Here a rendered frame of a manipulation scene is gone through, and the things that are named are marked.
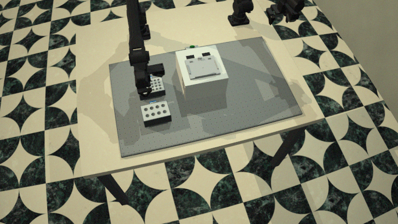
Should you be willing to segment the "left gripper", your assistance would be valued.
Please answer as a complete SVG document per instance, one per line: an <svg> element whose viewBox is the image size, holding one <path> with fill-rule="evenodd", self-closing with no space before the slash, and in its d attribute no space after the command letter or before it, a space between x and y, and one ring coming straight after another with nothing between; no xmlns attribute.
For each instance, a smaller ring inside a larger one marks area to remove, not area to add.
<svg viewBox="0 0 398 224"><path fill-rule="evenodd" d="M279 1L278 1L278 4L279 4ZM277 9L278 4L272 4L270 8L267 8L267 9L266 9L267 16L268 16L268 21L269 21L269 24L270 24L270 25L271 25L271 24L274 22L274 20L276 19L275 16L274 16L274 13L275 13L275 15L281 14L281 13L278 11L278 9ZM272 11L274 11L274 13L273 13ZM288 23L289 21L288 21L288 19L287 19L286 13L282 13L282 14L286 17L286 22Z"/></svg>

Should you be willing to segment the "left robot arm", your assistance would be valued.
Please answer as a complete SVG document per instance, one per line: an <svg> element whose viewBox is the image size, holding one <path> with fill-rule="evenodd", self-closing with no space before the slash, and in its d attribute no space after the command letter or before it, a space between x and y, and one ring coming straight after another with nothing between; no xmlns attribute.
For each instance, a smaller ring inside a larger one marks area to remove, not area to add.
<svg viewBox="0 0 398 224"><path fill-rule="evenodd" d="M283 3L287 2L287 3ZM278 11L280 13L286 13L289 22L294 22L299 19L300 11L304 8L305 0L279 0ZM287 8L287 9L286 9ZM252 0L234 0L233 2L233 14L228 16L228 20L231 26L249 24L249 19L246 16L247 13L253 11Z"/></svg>

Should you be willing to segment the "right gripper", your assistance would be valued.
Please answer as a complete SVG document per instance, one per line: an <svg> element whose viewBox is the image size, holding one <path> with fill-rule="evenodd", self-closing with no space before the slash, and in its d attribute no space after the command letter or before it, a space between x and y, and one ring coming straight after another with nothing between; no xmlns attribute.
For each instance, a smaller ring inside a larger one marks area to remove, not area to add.
<svg viewBox="0 0 398 224"><path fill-rule="evenodd" d="M148 87L150 87L150 86L151 86L151 83L149 82ZM152 88L143 88L143 89L137 88L137 92L138 92L138 94L142 95L143 97L147 97L149 95L149 93L152 92ZM146 93L146 92L147 92L147 94L144 95L144 93Z"/></svg>

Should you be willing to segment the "white box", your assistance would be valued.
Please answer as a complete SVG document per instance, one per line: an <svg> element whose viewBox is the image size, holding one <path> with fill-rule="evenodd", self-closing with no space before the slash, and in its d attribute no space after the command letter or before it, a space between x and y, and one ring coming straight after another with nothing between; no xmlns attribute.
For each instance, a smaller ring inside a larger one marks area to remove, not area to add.
<svg viewBox="0 0 398 224"><path fill-rule="evenodd" d="M226 93L229 77L216 45L176 51L176 69L185 101Z"/></svg>

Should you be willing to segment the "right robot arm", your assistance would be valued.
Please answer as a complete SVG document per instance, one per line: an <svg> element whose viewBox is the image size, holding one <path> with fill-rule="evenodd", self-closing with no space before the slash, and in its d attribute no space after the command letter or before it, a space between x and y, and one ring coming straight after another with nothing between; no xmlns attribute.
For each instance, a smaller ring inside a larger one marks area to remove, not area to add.
<svg viewBox="0 0 398 224"><path fill-rule="evenodd" d="M145 7L141 8L138 0L126 0L126 8L130 33L129 61L130 65L134 67L135 86L139 89L143 89L148 87L149 82L151 82L150 74L162 78L163 75L165 75L165 70L163 63L148 66L150 61L149 51L146 51L142 38L150 36L149 25L147 24L146 20Z"/></svg>

